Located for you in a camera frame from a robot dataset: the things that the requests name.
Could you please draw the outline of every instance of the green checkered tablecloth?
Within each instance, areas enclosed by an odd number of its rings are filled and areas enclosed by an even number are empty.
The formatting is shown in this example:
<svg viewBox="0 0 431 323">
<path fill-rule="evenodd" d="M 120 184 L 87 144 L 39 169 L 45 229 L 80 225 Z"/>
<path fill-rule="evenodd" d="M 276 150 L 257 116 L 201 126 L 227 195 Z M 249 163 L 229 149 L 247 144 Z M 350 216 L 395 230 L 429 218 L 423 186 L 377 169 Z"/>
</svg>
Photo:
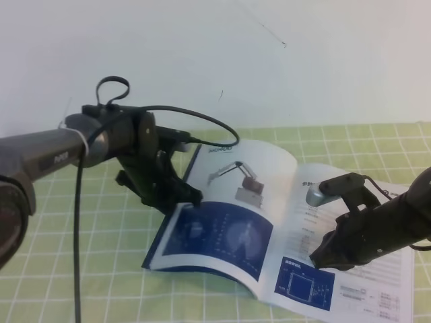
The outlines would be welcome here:
<svg viewBox="0 0 431 323">
<path fill-rule="evenodd" d="M 409 185 L 431 166 L 431 123 L 243 129 L 300 163 L 331 164 Z M 207 140 L 220 133 L 204 131 Z M 184 170 L 191 154 L 175 155 Z M 241 285 L 201 273 L 153 273 L 141 263 L 162 222 L 116 184 L 116 161 L 84 172 L 81 207 L 83 322 L 316 322 L 254 300 Z M 74 167 L 37 182 L 38 212 L 19 252 L 0 271 L 0 322 L 73 322 Z M 414 322 L 431 322 L 431 252 L 417 253 Z"/>
</svg>

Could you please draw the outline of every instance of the open magazine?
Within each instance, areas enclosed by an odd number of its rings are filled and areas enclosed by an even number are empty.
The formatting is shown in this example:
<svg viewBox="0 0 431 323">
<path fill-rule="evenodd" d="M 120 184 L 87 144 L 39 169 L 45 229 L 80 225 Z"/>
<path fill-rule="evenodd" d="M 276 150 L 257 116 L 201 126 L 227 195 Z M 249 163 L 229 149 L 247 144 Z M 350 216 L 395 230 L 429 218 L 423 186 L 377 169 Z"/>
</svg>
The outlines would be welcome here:
<svg viewBox="0 0 431 323">
<path fill-rule="evenodd" d="M 328 322 L 411 322 L 411 249 L 346 272 L 317 270 L 308 257 L 348 212 L 341 199 L 307 205 L 308 187 L 342 174 L 322 164 L 299 166 L 287 151 L 262 141 L 201 146 L 187 174 L 203 193 L 201 206 L 181 204 L 165 218 L 143 266 L 230 277 L 260 301 Z M 392 195 L 407 190 L 378 184 Z"/>
</svg>

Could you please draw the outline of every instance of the blue image panel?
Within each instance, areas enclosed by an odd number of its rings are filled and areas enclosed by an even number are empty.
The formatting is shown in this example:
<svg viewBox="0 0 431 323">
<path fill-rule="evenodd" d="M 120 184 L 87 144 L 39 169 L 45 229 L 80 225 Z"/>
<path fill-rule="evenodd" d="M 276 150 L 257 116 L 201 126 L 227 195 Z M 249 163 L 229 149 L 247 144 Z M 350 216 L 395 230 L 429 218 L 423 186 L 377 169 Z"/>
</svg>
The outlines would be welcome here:
<svg viewBox="0 0 431 323">
<path fill-rule="evenodd" d="M 200 254 L 229 262 L 259 280 L 273 226 L 244 207 L 221 202 L 186 205 L 163 255 Z"/>
<path fill-rule="evenodd" d="M 283 257 L 275 293 L 329 311 L 335 274 Z"/>
</svg>

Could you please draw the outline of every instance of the wall scratch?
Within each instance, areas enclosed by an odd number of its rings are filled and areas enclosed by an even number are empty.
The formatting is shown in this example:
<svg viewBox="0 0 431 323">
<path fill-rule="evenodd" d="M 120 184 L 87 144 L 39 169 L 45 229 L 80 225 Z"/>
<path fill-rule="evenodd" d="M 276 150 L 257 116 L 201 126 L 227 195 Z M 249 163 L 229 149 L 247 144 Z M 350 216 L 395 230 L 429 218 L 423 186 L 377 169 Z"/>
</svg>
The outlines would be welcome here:
<svg viewBox="0 0 431 323">
<path fill-rule="evenodd" d="M 222 98 L 222 96 L 223 96 L 223 90 L 222 90 L 222 94 L 220 94 L 220 97 L 218 98 L 218 102 L 220 102 L 220 99 Z"/>
<path fill-rule="evenodd" d="M 269 32 L 271 36 L 273 36 L 273 38 L 275 38 L 278 42 L 284 45 L 284 48 L 286 48 L 287 46 L 286 43 L 275 32 L 273 32 L 271 29 L 265 26 L 265 24 L 263 24 L 258 19 L 258 17 L 253 12 L 251 12 L 251 10 L 245 4 L 243 4 L 240 0 L 234 0 L 233 2 L 241 9 L 242 12 L 244 12 L 247 15 L 247 17 L 249 17 L 252 21 L 256 22 L 257 24 L 261 25 L 267 32 Z"/>
</svg>

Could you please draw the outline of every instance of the printed image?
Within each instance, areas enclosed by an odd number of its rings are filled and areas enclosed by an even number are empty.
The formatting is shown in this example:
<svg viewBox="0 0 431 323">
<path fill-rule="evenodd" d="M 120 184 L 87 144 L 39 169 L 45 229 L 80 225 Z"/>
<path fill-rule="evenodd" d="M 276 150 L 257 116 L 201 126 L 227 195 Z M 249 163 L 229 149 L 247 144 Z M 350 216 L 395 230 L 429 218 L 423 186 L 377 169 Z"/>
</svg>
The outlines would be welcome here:
<svg viewBox="0 0 431 323">
<path fill-rule="evenodd" d="M 202 202 L 183 207 L 163 255 L 200 254 L 229 262 L 259 280 L 273 226 L 244 207 Z"/>
<path fill-rule="evenodd" d="M 283 257 L 275 293 L 329 311 L 335 274 Z"/>
<path fill-rule="evenodd" d="M 244 175 L 244 180 L 242 180 L 242 186 L 238 187 L 238 190 L 235 194 L 235 199 L 237 201 L 242 201 L 244 203 L 248 203 L 255 207 L 261 208 L 262 206 L 262 191 L 264 185 L 257 181 L 257 175 L 251 170 L 250 166 L 248 166 L 243 161 L 235 161 L 227 166 L 220 168 L 217 172 L 212 173 L 208 176 L 207 186 L 211 185 L 211 183 L 219 177 L 229 176 L 233 170 L 238 170 L 237 172 L 242 172 Z"/>
</svg>

